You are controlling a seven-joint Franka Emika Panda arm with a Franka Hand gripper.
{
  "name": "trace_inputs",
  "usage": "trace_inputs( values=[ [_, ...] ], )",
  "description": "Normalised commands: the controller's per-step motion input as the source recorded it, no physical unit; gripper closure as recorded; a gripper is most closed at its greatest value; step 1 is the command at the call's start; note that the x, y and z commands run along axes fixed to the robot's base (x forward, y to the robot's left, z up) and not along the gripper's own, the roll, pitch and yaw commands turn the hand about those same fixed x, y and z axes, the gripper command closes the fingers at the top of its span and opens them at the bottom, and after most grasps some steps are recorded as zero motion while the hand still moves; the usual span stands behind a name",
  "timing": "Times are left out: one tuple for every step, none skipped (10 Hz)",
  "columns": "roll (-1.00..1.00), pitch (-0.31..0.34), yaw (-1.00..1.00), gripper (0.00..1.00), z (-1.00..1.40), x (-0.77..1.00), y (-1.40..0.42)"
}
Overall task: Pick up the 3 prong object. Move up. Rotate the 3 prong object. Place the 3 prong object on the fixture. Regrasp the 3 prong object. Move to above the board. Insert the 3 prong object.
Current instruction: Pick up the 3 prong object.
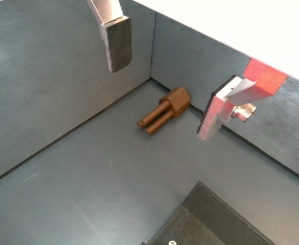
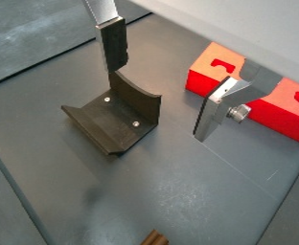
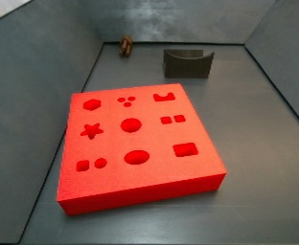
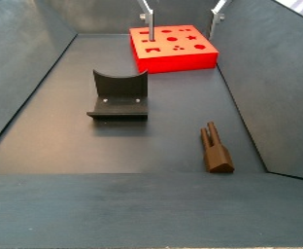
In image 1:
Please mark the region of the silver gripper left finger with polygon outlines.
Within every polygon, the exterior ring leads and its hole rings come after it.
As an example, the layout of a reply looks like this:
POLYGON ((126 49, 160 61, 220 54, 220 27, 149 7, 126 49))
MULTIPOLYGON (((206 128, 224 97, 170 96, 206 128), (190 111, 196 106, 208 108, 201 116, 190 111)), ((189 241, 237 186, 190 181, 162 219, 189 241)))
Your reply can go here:
POLYGON ((124 15, 118 0, 86 0, 98 22, 108 70, 116 73, 132 61, 132 19, 124 15))

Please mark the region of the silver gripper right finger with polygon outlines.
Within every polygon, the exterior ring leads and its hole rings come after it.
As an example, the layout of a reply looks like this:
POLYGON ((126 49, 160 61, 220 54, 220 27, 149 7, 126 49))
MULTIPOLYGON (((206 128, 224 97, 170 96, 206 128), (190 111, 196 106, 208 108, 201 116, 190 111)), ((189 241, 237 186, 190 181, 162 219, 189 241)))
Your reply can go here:
POLYGON ((232 76, 212 93, 197 137, 206 141, 232 118, 244 122, 255 112, 252 102, 273 96, 285 79, 285 73, 251 58, 243 76, 232 76))

